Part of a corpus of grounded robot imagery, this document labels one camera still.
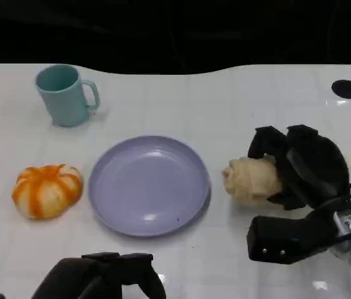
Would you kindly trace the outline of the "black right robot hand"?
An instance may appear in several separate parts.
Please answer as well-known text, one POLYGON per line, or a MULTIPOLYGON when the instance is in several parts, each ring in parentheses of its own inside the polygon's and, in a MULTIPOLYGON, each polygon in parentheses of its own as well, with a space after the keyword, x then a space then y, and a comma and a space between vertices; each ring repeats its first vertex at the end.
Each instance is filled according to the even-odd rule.
POLYGON ((306 125, 288 127, 283 134, 273 126, 256 129, 248 157, 272 156, 283 190, 267 198, 284 210, 309 206, 350 194, 349 169, 339 147, 306 125))

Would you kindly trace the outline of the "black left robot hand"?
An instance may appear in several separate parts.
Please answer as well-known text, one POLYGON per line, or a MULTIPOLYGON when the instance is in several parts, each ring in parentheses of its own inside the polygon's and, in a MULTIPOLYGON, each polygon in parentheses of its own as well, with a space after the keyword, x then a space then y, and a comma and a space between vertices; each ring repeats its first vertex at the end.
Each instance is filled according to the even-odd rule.
POLYGON ((33 298, 122 298, 123 286, 138 285, 148 298, 165 298, 153 255, 101 252, 60 260, 33 298))

